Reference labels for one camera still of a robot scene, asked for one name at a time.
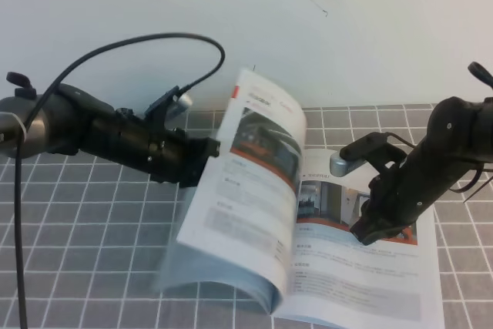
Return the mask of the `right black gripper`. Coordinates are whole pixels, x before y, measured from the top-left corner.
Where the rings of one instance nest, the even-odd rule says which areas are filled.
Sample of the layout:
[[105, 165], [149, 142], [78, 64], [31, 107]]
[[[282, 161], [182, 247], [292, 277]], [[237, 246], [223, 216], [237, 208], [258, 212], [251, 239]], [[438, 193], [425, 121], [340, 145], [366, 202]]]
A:
[[457, 179], [457, 159], [418, 146], [371, 187], [370, 201], [350, 232], [363, 245], [396, 237]]

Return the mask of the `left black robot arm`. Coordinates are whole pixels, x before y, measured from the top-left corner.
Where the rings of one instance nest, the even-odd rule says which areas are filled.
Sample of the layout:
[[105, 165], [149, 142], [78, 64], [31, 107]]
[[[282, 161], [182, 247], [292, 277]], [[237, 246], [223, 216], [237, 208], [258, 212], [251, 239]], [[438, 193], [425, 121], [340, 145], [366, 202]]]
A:
[[169, 130], [167, 119], [185, 106], [174, 87], [137, 116], [131, 109], [114, 109], [87, 92], [60, 84], [40, 109], [29, 129], [22, 124], [41, 99], [27, 76], [9, 72], [13, 96], [1, 101], [1, 153], [23, 159], [41, 153], [74, 156], [84, 152], [148, 173], [157, 183], [182, 188], [198, 184], [209, 158], [219, 155], [216, 140], [193, 138], [182, 129]]

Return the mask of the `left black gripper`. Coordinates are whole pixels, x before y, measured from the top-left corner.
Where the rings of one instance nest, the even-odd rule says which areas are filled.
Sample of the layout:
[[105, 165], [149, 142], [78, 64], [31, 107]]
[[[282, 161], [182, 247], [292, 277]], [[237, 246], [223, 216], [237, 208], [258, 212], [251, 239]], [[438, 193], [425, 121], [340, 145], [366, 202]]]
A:
[[220, 143], [194, 138], [182, 129], [157, 129], [152, 123], [115, 113], [90, 124], [90, 153], [150, 175], [157, 183], [195, 187]]

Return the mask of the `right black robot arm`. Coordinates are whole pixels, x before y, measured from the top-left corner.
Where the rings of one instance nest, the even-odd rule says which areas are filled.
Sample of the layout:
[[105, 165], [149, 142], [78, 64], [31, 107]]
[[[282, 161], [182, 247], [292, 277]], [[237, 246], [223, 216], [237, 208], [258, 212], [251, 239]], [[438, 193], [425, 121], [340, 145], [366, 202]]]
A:
[[363, 160], [378, 172], [361, 218], [350, 229], [363, 245], [396, 237], [467, 172], [483, 173], [492, 161], [492, 99], [441, 101], [425, 137], [409, 153], [390, 144], [388, 136], [369, 133], [340, 151], [349, 163]]

